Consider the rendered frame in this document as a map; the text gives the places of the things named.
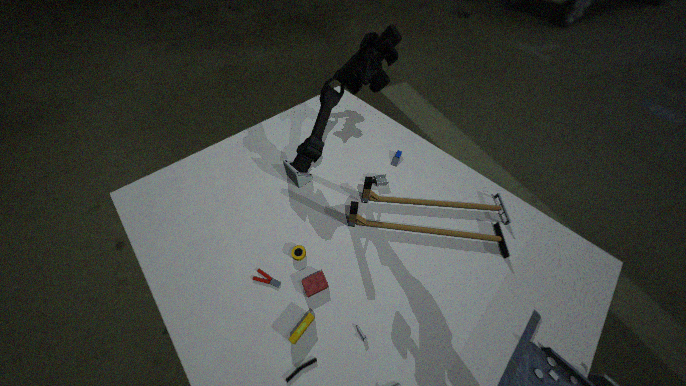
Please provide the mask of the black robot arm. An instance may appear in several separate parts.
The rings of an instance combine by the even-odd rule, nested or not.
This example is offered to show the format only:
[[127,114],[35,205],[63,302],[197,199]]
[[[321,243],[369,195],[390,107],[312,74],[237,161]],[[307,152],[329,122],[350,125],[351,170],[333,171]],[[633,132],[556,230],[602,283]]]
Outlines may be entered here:
[[[325,82],[320,95],[321,107],[311,136],[298,146],[296,150],[298,154],[293,163],[290,163],[290,165],[292,165],[300,173],[308,172],[312,161],[315,163],[322,155],[324,147],[322,136],[332,108],[338,104],[344,94],[345,86],[343,84],[343,79],[350,72],[354,73],[354,71],[359,67],[358,65],[361,63],[360,60],[371,49],[377,53],[380,53],[379,50],[377,51],[377,47],[386,39],[389,40],[394,47],[402,40],[397,28],[392,24],[388,26],[388,28],[380,35],[380,37],[375,32],[366,34],[360,44],[359,50],[355,53],[355,55],[340,70],[338,69],[332,78]],[[340,93],[329,86],[329,83],[335,79],[341,83]],[[390,78],[387,76],[384,70],[382,70],[382,73],[376,78],[372,77],[371,80],[372,81],[370,82],[369,88],[373,93],[378,93],[390,82]]]

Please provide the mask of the yellow spirit level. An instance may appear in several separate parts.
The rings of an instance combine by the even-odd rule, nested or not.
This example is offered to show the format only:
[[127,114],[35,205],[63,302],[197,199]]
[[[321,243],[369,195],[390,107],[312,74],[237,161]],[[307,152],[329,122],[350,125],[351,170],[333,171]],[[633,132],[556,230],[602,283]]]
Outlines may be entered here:
[[305,332],[305,330],[308,328],[308,326],[314,319],[315,317],[309,312],[309,314],[305,317],[305,319],[301,322],[301,324],[290,336],[289,340],[292,344],[295,344],[298,341],[298,339],[302,336],[302,334]]

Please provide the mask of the yellow tape roll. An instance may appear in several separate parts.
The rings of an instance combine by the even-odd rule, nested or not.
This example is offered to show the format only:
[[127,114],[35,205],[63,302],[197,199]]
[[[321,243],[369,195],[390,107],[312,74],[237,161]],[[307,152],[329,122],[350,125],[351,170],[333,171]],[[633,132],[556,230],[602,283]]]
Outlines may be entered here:
[[305,251],[305,248],[303,246],[298,245],[292,249],[291,254],[295,260],[300,261],[300,260],[303,260],[305,258],[306,251]]

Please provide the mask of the red rectangular block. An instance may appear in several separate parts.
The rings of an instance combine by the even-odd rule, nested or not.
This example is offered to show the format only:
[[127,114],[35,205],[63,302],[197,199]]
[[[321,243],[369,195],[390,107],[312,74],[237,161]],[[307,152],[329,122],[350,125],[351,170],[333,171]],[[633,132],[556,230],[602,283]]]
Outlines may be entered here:
[[308,298],[329,287],[322,271],[302,280],[302,284]]

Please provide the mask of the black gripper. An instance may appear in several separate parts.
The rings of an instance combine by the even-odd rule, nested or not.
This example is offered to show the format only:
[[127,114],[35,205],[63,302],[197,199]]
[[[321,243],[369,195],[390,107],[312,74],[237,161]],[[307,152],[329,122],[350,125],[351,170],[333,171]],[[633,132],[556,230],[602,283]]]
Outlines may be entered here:
[[[378,47],[377,53],[372,49],[365,54],[365,56],[360,60],[361,63],[359,67],[354,71],[355,76],[350,72],[344,79],[344,86],[355,95],[362,89],[362,84],[367,85],[372,80],[372,77],[377,77],[382,73],[382,60],[385,59],[388,66],[391,66],[395,61],[398,60],[398,52],[389,40],[385,40]],[[360,81],[359,81],[360,80]]]

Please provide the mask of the red-handled pliers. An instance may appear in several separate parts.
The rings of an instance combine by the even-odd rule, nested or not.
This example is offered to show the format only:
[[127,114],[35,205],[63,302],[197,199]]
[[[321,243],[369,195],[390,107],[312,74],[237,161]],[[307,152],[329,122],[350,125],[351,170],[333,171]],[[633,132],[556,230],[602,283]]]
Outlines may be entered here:
[[262,278],[258,278],[258,277],[253,277],[253,280],[260,281],[260,282],[264,282],[264,283],[268,283],[268,284],[271,284],[271,285],[273,285],[273,286],[275,286],[275,287],[279,287],[279,286],[280,286],[281,282],[279,282],[279,281],[273,279],[272,277],[270,277],[269,275],[267,275],[265,272],[263,272],[263,271],[260,270],[260,269],[258,269],[257,271],[258,271],[260,274],[262,274],[263,276],[265,276],[265,277],[266,277],[267,279],[269,279],[269,280],[262,279]]

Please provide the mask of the black bent rod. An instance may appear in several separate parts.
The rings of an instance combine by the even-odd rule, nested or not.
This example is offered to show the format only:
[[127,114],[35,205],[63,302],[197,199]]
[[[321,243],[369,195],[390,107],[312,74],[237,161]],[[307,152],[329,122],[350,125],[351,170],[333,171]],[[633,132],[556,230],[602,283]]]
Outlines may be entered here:
[[317,359],[315,358],[315,359],[313,359],[313,360],[311,360],[311,361],[309,361],[309,362],[307,362],[307,363],[301,365],[297,370],[295,370],[295,371],[291,374],[291,376],[286,380],[286,382],[288,383],[291,379],[293,379],[293,378],[296,376],[296,374],[297,374],[301,369],[307,367],[308,365],[310,365],[310,364],[312,364],[312,363],[314,363],[314,362],[316,362],[316,361],[317,361]]

